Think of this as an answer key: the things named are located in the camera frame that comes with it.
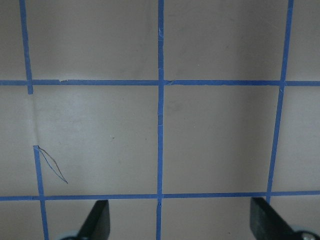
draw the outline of clamp jaw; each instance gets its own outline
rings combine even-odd
[[[251,198],[250,228],[256,240],[320,240],[309,231],[294,231],[262,197]]]

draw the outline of grid square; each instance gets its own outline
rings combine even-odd
[[[287,1],[164,4],[166,80],[278,80]]]
[[[19,1],[0,6],[0,80],[26,80]]]
[[[264,192],[277,95],[275,86],[166,87],[163,192]]]
[[[320,190],[319,101],[317,87],[285,88],[274,191]]]
[[[249,197],[164,199],[162,207],[163,240],[255,239]]]
[[[157,1],[27,1],[34,79],[156,80]]]
[[[271,206],[295,230],[320,235],[320,196],[273,196]]]
[[[294,1],[287,81],[320,81],[320,5]]]
[[[32,98],[24,86],[0,88],[1,196],[38,195]]]
[[[44,239],[39,201],[0,201],[1,240]]]
[[[156,86],[36,86],[46,195],[150,194],[157,191]]]
[[[49,238],[76,234],[84,223],[94,200],[51,200],[46,202]],[[109,200],[109,240],[150,240],[156,234],[155,199]]]

